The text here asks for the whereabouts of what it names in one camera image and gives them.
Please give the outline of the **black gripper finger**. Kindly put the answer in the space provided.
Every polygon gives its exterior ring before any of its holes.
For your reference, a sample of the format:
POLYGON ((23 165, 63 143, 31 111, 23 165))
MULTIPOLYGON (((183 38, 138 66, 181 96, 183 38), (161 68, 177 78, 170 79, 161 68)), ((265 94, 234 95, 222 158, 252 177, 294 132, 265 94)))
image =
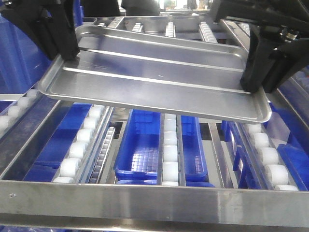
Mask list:
POLYGON ((250 25, 250 48, 240 79, 243 90, 271 93, 309 65, 309 34, 287 28, 250 25))
POLYGON ((0 14, 22 30, 50 59, 74 60, 80 52, 72 0, 2 0, 0 14))

